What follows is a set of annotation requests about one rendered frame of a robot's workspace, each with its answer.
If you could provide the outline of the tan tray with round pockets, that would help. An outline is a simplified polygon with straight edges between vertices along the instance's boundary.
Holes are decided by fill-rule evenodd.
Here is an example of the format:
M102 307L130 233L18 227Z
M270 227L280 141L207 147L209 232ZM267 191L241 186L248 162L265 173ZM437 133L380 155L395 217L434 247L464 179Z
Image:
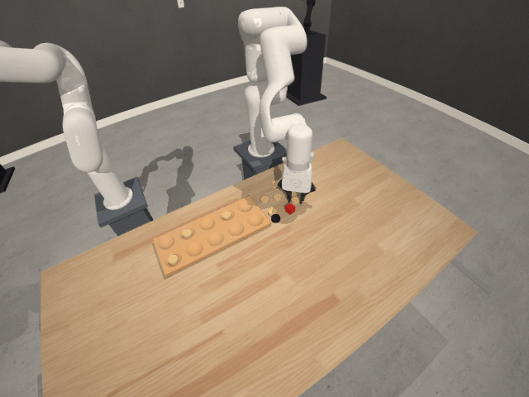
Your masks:
M223 219L225 211L230 219ZM168 278L191 265L245 240L271 226L259 206L249 195L192 222L153 239L164 275ZM183 237L191 229L193 235ZM177 255L179 262L171 265L169 257Z

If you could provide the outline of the red cube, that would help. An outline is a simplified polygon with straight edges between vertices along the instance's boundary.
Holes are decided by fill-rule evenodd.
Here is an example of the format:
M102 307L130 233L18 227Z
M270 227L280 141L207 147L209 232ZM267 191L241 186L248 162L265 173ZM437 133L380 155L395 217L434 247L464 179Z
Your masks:
M291 203L288 204L286 207L285 207L285 212L287 212L288 214L292 214L295 212L295 206L293 206Z

